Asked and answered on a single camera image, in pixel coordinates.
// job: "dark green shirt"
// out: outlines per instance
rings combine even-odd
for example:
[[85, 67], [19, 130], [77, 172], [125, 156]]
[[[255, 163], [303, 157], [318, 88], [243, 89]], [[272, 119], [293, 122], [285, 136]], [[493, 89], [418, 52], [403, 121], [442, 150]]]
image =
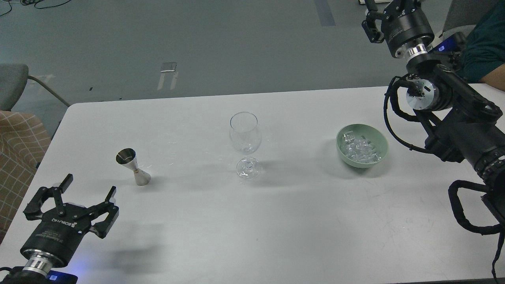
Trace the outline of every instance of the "dark green shirt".
[[505, 63], [505, 0], [500, 0], [467, 37], [467, 49], [462, 57], [462, 74], [468, 83]]

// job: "bowl of ice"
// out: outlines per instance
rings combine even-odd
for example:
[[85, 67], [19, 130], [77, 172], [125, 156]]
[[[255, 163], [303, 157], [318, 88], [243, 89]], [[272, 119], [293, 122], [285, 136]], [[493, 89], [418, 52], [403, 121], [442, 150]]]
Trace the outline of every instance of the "bowl of ice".
[[370, 168], [387, 155], [386, 137], [372, 126], [351, 124], [337, 134], [337, 151], [342, 160], [356, 168]]

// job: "gray chair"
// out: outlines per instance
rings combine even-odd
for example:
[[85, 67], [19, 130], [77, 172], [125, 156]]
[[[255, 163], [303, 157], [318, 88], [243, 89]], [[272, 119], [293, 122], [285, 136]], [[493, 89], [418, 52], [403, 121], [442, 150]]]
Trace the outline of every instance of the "gray chair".
[[452, 0], [442, 29], [443, 39], [457, 32], [468, 36], [482, 16], [497, 2], [498, 0]]
[[34, 80], [48, 90], [65, 106], [70, 104], [38, 78], [28, 74], [25, 64], [0, 64], [0, 110], [10, 111], [21, 97], [28, 79]]

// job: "gray floor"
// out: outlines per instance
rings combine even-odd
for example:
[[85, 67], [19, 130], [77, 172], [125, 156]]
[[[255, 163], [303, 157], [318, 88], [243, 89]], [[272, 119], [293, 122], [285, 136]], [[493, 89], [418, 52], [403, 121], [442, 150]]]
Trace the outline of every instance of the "gray floor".
[[[406, 62], [393, 59], [385, 43], [368, 42], [361, 28], [366, 8], [357, 0], [327, 0], [334, 26], [322, 25], [321, 2], [86, 0], [45, 10], [13, 4], [0, 17], [0, 63], [27, 64], [71, 104], [378, 86], [405, 73]], [[435, 32], [449, 5], [423, 3]], [[0, 13], [8, 8], [0, 3]], [[178, 77], [168, 73], [161, 83], [161, 64], [171, 61]], [[29, 83], [13, 110], [36, 114], [52, 133], [66, 108]]]

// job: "robotiq logo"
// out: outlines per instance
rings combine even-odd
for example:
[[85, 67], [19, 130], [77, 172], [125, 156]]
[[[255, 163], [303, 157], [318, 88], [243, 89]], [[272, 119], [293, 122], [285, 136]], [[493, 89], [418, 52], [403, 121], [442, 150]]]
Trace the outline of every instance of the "robotiq logo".
[[63, 224], [63, 225], [71, 226], [72, 228], [74, 228], [74, 227], [75, 227], [75, 225], [77, 224], [77, 222], [70, 223], [70, 222], [63, 221], [63, 220], [58, 220], [58, 219], [55, 219], [55, 218], [53, 218], [51, 221], [52, 221], [52, 222], [56, 222], [56, 223], [61, 223], [61, 224]]

